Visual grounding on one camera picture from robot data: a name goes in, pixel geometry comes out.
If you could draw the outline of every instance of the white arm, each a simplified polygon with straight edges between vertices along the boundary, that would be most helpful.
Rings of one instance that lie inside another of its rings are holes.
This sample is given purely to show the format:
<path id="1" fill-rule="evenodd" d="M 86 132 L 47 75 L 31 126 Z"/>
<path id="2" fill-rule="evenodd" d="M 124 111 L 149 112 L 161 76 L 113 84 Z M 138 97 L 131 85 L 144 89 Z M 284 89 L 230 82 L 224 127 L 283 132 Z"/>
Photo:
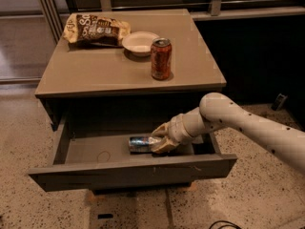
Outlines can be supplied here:
<path id="1" fill-rule="evenodd" d="M 305 174 L 305 133 L 251 114 L 223 94 L 206 94 L 199 108 L 179 114 L 156 129 L 166 141 L 152 150 L 163 153 L 177 145 L 190 143 L 198 135 L 231 127 L 247 136 L 280 160 Z"/>

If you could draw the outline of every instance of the red soda can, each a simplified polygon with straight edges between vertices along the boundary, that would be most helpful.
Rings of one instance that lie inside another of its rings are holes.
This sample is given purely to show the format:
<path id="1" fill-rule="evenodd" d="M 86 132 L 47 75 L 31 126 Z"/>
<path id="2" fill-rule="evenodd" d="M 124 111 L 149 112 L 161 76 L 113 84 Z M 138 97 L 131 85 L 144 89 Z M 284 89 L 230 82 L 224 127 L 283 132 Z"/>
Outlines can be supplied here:
<path id="1" fill-rule="evenodd" d="M 152 42 L 152 77 L 165 80 L 171 75 L 172 44 L 167 38 L 156 38 Z"/>

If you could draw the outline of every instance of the desk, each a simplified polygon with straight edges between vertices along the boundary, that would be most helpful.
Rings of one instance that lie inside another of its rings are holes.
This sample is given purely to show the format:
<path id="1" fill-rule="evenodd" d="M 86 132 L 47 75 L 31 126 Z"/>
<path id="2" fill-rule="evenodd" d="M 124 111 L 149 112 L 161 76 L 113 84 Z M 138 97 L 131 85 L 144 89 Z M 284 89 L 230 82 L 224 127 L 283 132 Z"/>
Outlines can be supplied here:
<path id="1" fill-rule="evenodd" d="M 225 177 L 236 161 L 213 137 L 209 155 L 192 145 L 170 156 L 132 156 L 130 136 L 149 135 L 199 104 L 193 93 L 221 91 L 226 81 L 186 10 L 103 12 L 173 44 L 173 75 L 151 77 L 150 58 L 122 48 L 79 49 L 61 39 L 36 90 L 57 129 L 48 167 L 30 170 L 45 190 L 117 189 Z"/>

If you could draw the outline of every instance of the table top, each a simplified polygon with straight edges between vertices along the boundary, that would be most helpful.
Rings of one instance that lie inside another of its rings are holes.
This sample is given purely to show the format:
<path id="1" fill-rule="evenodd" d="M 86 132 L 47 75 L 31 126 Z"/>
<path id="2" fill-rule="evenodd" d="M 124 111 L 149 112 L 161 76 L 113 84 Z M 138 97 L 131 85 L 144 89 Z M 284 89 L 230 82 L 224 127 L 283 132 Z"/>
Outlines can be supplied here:
<path id="1" fill-rule="evenodd" d="M 99 12 L 127 21 L 132 32 L 150 31 L 173 45 L 172 76 L 151 76 L 151 59 L 124 48 L 76 48 L 61 38 L 36 89 L 38 98 L 106 94 L 215 91 L 226 80 L 187 10 Z"/>

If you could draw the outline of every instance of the can top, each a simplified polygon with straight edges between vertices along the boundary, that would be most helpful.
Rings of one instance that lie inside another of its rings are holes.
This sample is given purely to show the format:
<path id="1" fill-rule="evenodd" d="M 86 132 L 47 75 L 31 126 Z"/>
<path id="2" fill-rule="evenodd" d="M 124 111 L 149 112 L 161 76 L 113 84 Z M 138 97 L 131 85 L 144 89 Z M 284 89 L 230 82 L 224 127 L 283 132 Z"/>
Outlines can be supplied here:
<path id="1" fill-rule="evenodd" d="M 155 38 L 152 43 L 156 47 L 164 48 L 166 46 L 169 46 L 171 44 L 171 41 L 170 41 L 170 39 L 167 39 L 167 38 L 158 37 L 158 38 Z"/>

